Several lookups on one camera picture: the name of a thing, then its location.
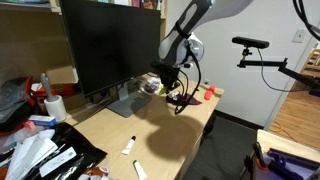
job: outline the wooden floor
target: wooden floor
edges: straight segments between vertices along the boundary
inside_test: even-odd
[[[320,97],[289,93],[269,131],[320,149]]]

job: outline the white wall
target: white wall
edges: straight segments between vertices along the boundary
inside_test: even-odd
[[[173,27],[190,0],[169,0],[167,32]],[[320,20],[320,1],[308,0],[305,8],[309,21],[317,25]],[[261,68],[240,69],[236,65],[242,58],[243,46],[233,44],[235,36],[244,36],[270,42],[269,48],[261,50],[264,60],[282,61],[288,57],[288,68],[296,69],[311,35],[307,33],[302,43],[292,43],[298,28],[304,24],[296,15],[291,0],[255,0],[239,15],[206,23],[195,30],[205,45],[205,55],[200,62],[202,79],[225,89],[217,109],[233,116],[265,126],[281,92],[269,89],[261,78]],[[260,60],[258,52],[247,59]],[[187,71],[197,80],[196,69]],[[264,68],[270,85],[286,87],[289,78],[276,68]]]

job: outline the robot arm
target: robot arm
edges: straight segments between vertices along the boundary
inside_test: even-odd
[[[253,0],[192,0],[170,33],[164,38],[159,47],[162,62],[172,67],[189,63],[193,59],[186,57],[186,43],[200,61],[204,48],[202,42],[192,33],[198,26],[239,14]]]

